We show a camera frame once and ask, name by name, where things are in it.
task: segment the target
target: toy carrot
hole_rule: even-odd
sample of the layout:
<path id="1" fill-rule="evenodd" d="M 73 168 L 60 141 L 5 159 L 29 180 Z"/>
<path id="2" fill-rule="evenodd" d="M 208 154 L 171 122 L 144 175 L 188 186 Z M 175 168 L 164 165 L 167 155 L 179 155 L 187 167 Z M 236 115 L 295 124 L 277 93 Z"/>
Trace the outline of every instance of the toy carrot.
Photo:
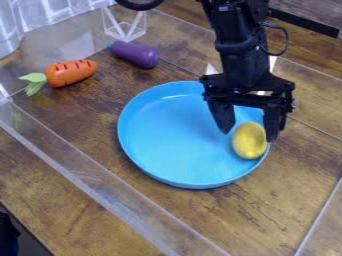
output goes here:
<path id="1" fill-rule="evenodd" d="M 30 73 L 18 79 L 30 82 L 25 92 L 32 96 L 46 82 L 50 87 L 64 87 L 88 78 L 97 69 L 98 64 L 93 60 L 69 60 L 49 64 L 45 73 Z"/>

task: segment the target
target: lemon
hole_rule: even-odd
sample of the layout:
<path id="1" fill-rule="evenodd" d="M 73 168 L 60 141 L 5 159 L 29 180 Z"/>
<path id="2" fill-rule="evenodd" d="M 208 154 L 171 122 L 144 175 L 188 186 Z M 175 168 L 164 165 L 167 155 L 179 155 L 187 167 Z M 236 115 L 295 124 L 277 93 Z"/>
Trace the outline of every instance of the lemon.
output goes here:
<path id="1" fill-rule="evenodd" d="M 232 148 L 244 159 L 261 156 L 267 148 L 264 128 L 255 122 L 245 122 L 232 135 Z"/>

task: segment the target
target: wooden surface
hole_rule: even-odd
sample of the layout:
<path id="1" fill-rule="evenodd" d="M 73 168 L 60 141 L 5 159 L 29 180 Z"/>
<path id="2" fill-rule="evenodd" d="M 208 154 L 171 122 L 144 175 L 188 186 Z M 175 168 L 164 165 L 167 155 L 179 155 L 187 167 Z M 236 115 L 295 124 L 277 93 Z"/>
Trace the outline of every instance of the wooden surface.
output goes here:
<path id="1" fill-rule="evenodd" d="M 342 29 L 342 2 L 339 0 L 271 0 L 269 7 Z"/>
<path id="2" fill-rule="evenodd" d="M 197 5 L 168 1 L 160 9 L 207 27 Z M 292 47 L 285 57 L 340 77 L 340 42 L 288 28 Z M 276 35 L 271 38 L 276 47 Z M 148 178 L 124 155 L 114 134 L 121 108 L 140 91 L 195 76 L 164 61 L 141 70 L 106 51 L 90 59 L 101 66 L 92 78 L 62 90 L 45 87 L 29 99 L 20 92 L 16 104 L 232 255 L 292 255 L 340 177 L 342 114 L 331 111 L 340 102 L 340 82 L 331 84 L 314 71 L 279 62 L 277 72 L 302 81 L 303 112 L 299 108 L 289 118 L 252 174 L 219 189 L 193 192 Z M 311 108 L 316 115 L 308 115 Z M 0 160 L 1 202 L 56 255 L 161 255 L 4 131 Z"/>

